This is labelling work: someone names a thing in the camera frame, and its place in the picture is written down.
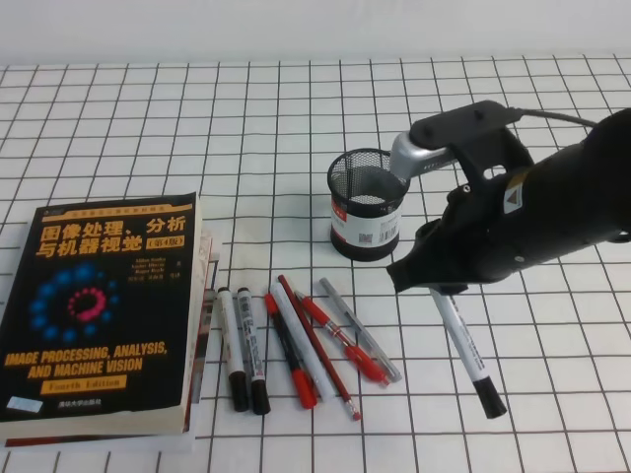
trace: mesh pen holder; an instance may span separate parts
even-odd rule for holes
[[[390,154],[372,148],[344,153],[328,169],[327,182],[335,249],[357,261],[392,253],[410,182],[390,172]]]

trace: warning label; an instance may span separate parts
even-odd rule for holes
[[[504,214],[510,214],[524,206],[523,192],[527,172],[513,176],[504,191]]]
[[[348,214],[331,200],[331,226],[339,238],[353,246],[376,248],[396,238],[402,212],[399,206],[391,214],[364,219]]]

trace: table surface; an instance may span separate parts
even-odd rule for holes
[[[217,285],[260,296],[282,273],[321,296],[326,276],[403,374],[368,383],[321,334],[364,419],[338,399],[302,410],[257,299],[270,415],[233,412],[215,325],[192,453],[3,452],[0,471],[628,471],[631,245],[456,298],[510,408],[487,421],[428,293],[395,296],[392,257],[351,263],[332,248],[325,177],[343,151],[389,149],[414,120],[473,101],[599,120],[631,106],[630,75],[631,55],[0,66],[2,308],[36,207],[197,191],[224,242]],[[536,161],[586,136],[534,118],[515,131]],[[394,259],[457,183],[456,168],[413,179]]]

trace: marker cap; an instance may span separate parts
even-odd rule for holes
[[[252,410],[257,416],[263,416],[272,410],[269,406],[267,387],[263,379],[252,382]]]
[[[302,370],[293,370],[292,379],[294,380],[300,403],[305,409],[313,409],[317,404],[317,399],[305,372]]]
[[[274,298],[271,294],[265,295],[265,306],[267,307],[267,314],[270,316],[279,315],[280,309],[278,308],[278,304],[274,301]]]
[[[245,412],[249,409],[247,401],[247,381],[245,372],[231,372],[228,376],[230,390],[233,394],[233,404],[237,412]]]
[[[506,406],[497,393],[490,376],[474,381],[473,387],[480,398],[487,419],[495,419],[506,414]]]

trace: red pen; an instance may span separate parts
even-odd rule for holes
[[[357,366],[359,371],[366,378],[370,381],[380,382],[384,385],[389,384],[384,370],[382,370],[380,366],[377,365],[377,363],[375,363],[371,357],[366,354],[366,352],[364,352],[364,350],[355,345],[351,339],[342,332],[342,329],[335,325],[335,323],[328,318],[328,315],[326,315],[311,298],[308,298],[301,293],[296,293],[296,296],[307,312],[315,320],[317,320],[317,323],[324,327],[326,331],[333,336],[333,338],[337,338],[342,342],[342,345],[344,345],[344,355],[346,355],[346,358]]]
[[[302,368],[300,368],[298,355],[292,345],[291,335],[289,334],[289,330],[287,329],[287,325],[285,325],[283,317],[280,316],[278,305],[276,305],[276,301],[274,301],[271,294],[265,295],[265,305],[267,306],[267,314],[269,315],[269,318],[272,319],[274,327],[276,327],[280,344],[285,352],[285,359],[289,365],[289,371],[292,374],[292,379],[294,380],[294,385],[296,386],[296,392],[298,392],[300,403],[305,409],[313,409],[317,404],[316,395],[312,390],[307,374]]]

